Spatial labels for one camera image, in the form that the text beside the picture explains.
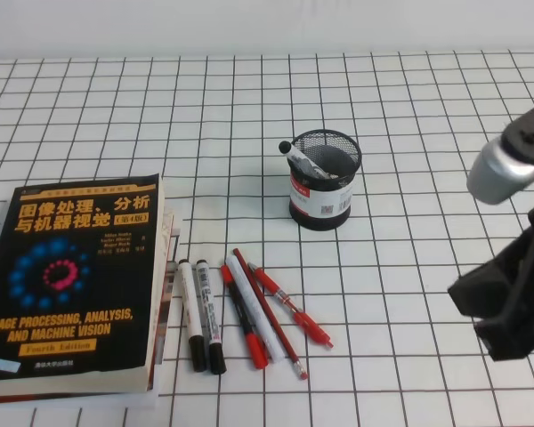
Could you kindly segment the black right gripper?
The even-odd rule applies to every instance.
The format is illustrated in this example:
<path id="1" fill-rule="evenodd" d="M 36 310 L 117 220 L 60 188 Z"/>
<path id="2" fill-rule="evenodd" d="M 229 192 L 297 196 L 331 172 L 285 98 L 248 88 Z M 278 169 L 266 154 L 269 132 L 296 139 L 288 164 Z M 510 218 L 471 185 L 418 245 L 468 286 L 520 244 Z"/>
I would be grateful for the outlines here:
<path id="1" fill-rule="evenodd" d="M 449 296 L 495 361 L 534 351 L 534 208 L 530 226 L 493 259 L 459 277 Z"/>

